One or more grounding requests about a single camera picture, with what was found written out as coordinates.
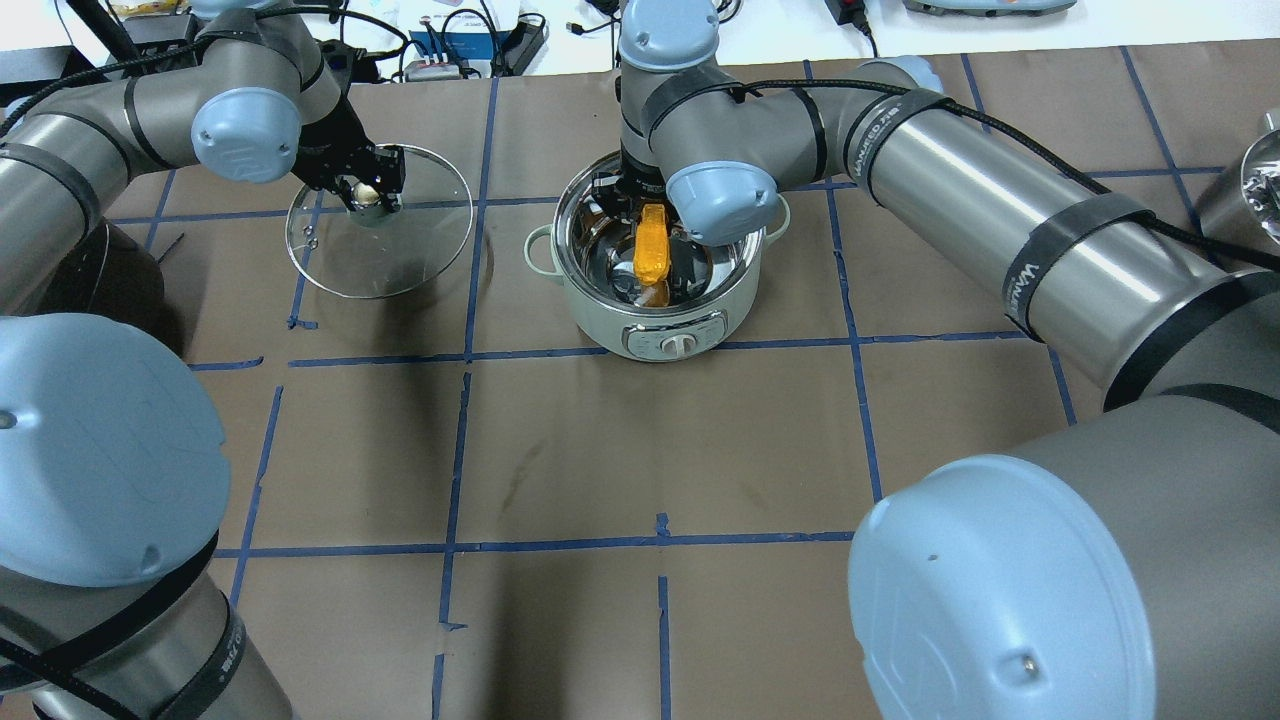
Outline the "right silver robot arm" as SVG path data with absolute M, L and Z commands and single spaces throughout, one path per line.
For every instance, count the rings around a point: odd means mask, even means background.
M 849 605 L 886 719 L 1275 719 L 1277 259 L 982 131 L 920 58 L 753 99 L 713 1 L 626 1 L 623 173 L 704 245 L 842 173 L 1103 386 L 881 500 Z

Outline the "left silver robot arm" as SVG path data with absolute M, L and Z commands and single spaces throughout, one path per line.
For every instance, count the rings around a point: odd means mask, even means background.
M 301 8 L 191 9 L 184 68 L 73 76 L 3 123 L 3 693 L 42 719 L 297 717 L 207 571 L 230 493 L 218 413 L 154 336 L 157 260 L 104 214 L 200 164 L 381 219 L 404 159 L 366 136 Z

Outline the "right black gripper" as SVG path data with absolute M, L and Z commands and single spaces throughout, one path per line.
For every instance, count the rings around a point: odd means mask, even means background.
M 666 179 L 658 167 L 620 150 L 591 172 L 591 195 L 605 211 L 598 222 L 598 288 L 640 291 L 635 270 L 637 210 L 646 202 L 668 202 Z M 675 225 L 669 233 L 669 292 L 705 293 L 709 283 L 707 249 L 682 225 Z

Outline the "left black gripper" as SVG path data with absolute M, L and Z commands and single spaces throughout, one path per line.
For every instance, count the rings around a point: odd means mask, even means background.
M 404 149 L 374 143 L 347 96 L 300 135 L 294 174 L 311 190 L 335 195 L 352 213 L 402 209 Z

